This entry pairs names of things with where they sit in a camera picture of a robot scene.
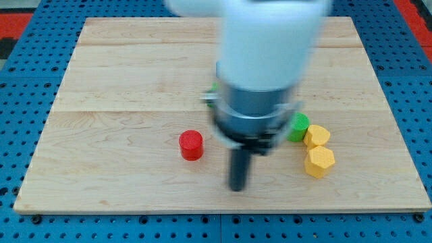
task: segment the blue pegboard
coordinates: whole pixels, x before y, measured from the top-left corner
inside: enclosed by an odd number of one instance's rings
[[[432,196],[432,67],[392,1],[351,16]],[[432,214],[21,216],[24,179],[86,17],[173,16],[161,0],[43,0],[0,72],[0,242],[431,242]]]

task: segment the green cylinder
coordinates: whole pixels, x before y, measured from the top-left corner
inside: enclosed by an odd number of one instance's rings
[[[290,122],[291,132],[286,139],[291,142],[303,141],[308,127],[309,118],[303,113],[296,112]]]

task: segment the wood grain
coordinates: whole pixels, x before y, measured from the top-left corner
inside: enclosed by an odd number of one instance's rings
[[[14,208],[23,214],[365,213],[431,203],[350,18],[328,18],[296,100],[331,132],[336,164],[305,174],[306,147],[254,160],[243,192],[202,92],[215,80],[218,19],[89,18]],[[205,154],[183,160],[199,130]]]

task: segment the yellow hexagonal block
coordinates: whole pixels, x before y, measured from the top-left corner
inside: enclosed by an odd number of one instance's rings
[[[330,139],[330,132],[322,126],[310,125],[306,135],[304,135],[303,142],[307,145],[307,151],[315,148],[316,146],[324,146]]]
[[[327,175],[334,164],[333,151],[323,146],[312,148],[304,160],[306,173],[315,178],[322,178]]]

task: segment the toy block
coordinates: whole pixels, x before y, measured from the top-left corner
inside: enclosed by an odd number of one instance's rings
[[[307,145],[307,151],[315,148],[316,146],[324,146],[330,139],[330,132],[322,126],[310,125],[306,134],[304,135],[303,142]]]
[[[323,146],[316,146],[308,152],[304,160],[304,169],[307,174],[319,179],[327,175],[334,164],[333,151]]]
[[[308,127],[309,118],[303,113],[296,112],[290,122],[291,132],[286,139],[291,142],[301,142]]]

